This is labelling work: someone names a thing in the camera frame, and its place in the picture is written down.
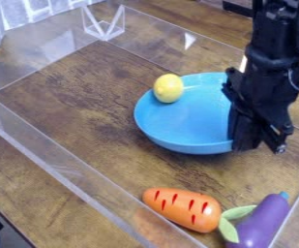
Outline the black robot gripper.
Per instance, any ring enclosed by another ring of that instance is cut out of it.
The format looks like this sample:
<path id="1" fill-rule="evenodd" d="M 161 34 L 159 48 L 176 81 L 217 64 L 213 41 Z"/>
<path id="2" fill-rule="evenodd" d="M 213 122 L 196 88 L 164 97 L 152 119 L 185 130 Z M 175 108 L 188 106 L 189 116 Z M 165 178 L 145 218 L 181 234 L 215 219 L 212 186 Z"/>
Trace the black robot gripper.
<path id="1" fill-rule="evenodd" d="M 288 107 L 299 95 L 299 68 L 263 70 L 233 67 L 225 71 L 223 92 L 232 106 L 228 137 L 236 152 L 256 149 L 260 142 L 275 154 L 285 151 L 293 134 Z"/>

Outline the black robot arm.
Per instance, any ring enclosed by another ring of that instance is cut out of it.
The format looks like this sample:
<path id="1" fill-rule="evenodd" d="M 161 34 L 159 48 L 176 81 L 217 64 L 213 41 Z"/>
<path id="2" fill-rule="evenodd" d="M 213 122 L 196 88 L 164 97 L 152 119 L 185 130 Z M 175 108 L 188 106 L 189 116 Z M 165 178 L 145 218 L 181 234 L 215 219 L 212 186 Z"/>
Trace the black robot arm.
<path id="1" fill-rule="evenodd" d="M 299 96 L 299 0 L 252 0 L 252 37 L 244 69 L 227 69 L 223 93 L 231 101 L 232 150 L 264 143 L 285 149 L 293 133 L 288 107 Z"/>

